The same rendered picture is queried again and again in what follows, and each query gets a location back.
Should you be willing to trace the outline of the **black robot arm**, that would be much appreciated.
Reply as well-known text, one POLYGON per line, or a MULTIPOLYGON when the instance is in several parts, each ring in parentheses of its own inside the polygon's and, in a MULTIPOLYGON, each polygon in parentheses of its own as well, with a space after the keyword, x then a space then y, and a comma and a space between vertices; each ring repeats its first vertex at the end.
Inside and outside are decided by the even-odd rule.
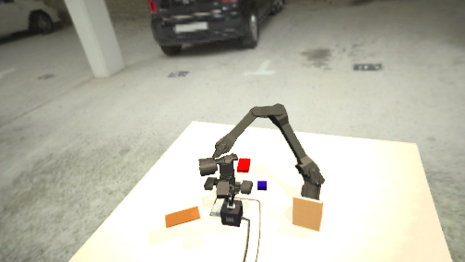
MULTIPOLYGON (((270 121, 281 131, 284 139, 290 147, 292 154, 296 159, 294 167, 297 172, 303 176, 304 183, 302 185, 301 196, 314 200, 319 200, 321 185, 325 183, 325 179, 320 172, 316 162, 305 153, 297 136, 294 134, 288 119, 288 114, 282 104, 276 103, 273 106, 253 107, 249 113, 235 126, 235 128, 227 135, 218 140, 215 144, 215 151, 212 157, 198 159, 200 175, 207 176, 216 174, 218 164, 220 173, 230 174, 234 171, 234 161, 238 161, 236 154, 225 155, 233 147, 237 138, 246 130, 247 127, 257 118, 269 118, 270 121), (218 159, 215 159, 218 158, 218 159)), ((232 186, 230 178, 222 181, 217 179, 217 198, 228 199, 234 195, 235 188, 232 186)))

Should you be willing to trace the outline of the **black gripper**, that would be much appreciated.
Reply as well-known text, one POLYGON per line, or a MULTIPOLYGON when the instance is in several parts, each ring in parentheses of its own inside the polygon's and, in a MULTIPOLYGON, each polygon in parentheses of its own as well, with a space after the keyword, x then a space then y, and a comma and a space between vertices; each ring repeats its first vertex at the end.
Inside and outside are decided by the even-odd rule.
MULTIPOLYGON (((235 188, 234 195, 232 195, 232 202, 234 201, 235 195, 238 195, 239 192, 245 195, 250 195, 252 191, 252 187, 253 187, 253 182, 251 180, 243 180, 242 183, 235 181, 234 172, 235 172, 235 169, 233 173, 230 173, 230 174, 220 173, 220 176, 219 176, 222 181, 225 181, 226 178, 230 178, 232 182, 232 186, 234 186, 235 188)), ((206 182, 204 183, 204 189, 209 190, 209 191, 213 190, 213 186, 216 185, 217 179, 218 179, 217 177, 209 176, 206 182)), ((217 185, 216 185, 216 188, 217 188, 217 185)))

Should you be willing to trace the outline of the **red rectangular block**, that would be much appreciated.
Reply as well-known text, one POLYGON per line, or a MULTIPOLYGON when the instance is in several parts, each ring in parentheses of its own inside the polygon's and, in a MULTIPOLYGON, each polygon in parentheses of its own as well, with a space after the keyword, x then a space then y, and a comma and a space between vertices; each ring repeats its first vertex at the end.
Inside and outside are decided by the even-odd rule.
POLYGON ((240 158, 237 166, 238 173, 249 173, 251 159, 240 158))

